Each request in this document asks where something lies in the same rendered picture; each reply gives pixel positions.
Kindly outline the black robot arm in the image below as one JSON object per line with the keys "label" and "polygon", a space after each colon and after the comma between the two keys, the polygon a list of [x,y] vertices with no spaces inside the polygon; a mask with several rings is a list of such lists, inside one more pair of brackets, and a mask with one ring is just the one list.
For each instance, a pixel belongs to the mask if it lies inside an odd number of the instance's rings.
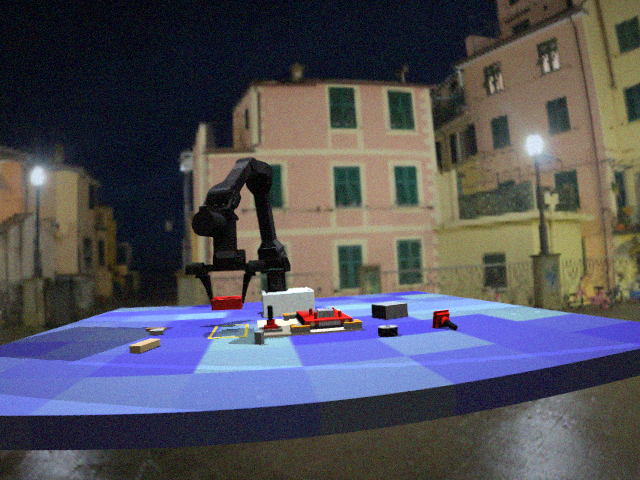
{"label": "black robot arm", "polygon": [[[272,167],[254,157],[239,159],[225,180],[211,187],[203,206],[194,216],[191,225],[200,236],[214,238],[237,238],[234,213],[240,203],[240,191],[246,183],[247,189],[254,194],[256,215],[261,237],[257,250],[258,260],[265,262],[267,290],[265,293],[286,292],[285,272],[291,269],[283,245],[276,237],[269,190],[272,185]],[[217,249],[216,249],[217,247]],[[246,265],[246,250],[220,250],[215,247],[213,268],[218,271],[237,271],[238,265]],[[234,248],[233,248],[234,247]],[[283,268],[283,270],[268,270]]]}

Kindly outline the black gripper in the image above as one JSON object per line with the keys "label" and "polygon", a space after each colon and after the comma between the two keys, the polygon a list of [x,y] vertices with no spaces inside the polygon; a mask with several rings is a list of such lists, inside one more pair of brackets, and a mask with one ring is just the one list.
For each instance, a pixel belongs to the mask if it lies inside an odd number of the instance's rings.
{"label": "black gripper", "polygon": [[[213,239],[214,252],[215,252],[216,246],[220,246],[220,250],[229,250],[229,246],[235,246],[235,250],[237,252],[237,238],[214,238]],[[189,262],[186,264],[185,269],[186,269],[186,275],[196,274],[195,278],[200,278],[200,280],[202,281],[207,291],[207,294],[211,302],[211,299],[213,299],[212,288],[211,288],[210,275],[207,275],[207,273],[208,271],[218,271],[218,270],[216,270],[216,268],[213,268],[213,265],[206,265],[200,262]],[[244,303],[247,288],[249,286],[252,276],[257,276],[256,272],[265,272],[265,262],[263,260],[252,260],[252,261],[249,261],[249,263],[246,263],[246,265],[238,265],[237,271],[246,272],[246,274],[244,274],[243,289],[242,289],[242,303]]]}

